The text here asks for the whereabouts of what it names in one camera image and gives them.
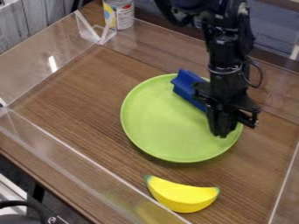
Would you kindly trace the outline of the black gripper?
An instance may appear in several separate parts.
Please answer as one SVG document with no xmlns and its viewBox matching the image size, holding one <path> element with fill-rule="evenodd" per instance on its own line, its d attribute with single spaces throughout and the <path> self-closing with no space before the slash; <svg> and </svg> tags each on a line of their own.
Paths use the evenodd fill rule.
<svg viewBox="0 0 299 224">
<path fill-rule="evenodd" d="M 212 92 L 208 82 L 194 82 L 192 98 L 205 103 L 209 131 L 214 137 L 225 138 L 237 123 L 250 129 L 257 126 L 260 106 L 244 91 L 229 97 L 221 97 Z"/>
</svg>

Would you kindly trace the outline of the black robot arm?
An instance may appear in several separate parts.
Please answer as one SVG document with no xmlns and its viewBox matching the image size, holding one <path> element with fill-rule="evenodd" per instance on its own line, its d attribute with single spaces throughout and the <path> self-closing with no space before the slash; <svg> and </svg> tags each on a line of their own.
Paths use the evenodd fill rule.
<svg viewBox="0 0 299 224">
<path fill-rule="evenodd" d="M 224 138 L 241 123 L 257 126 L 260 107 L 248 97 L 248 57 L 254 37 L 246 0 L 153 0 L 166 20 L 177 26 L 201 28 L 209 63 L 209 78 L 181 69 L 170 80 L 172 91 L 206 116 L 209 132 Z"/>
</svg>

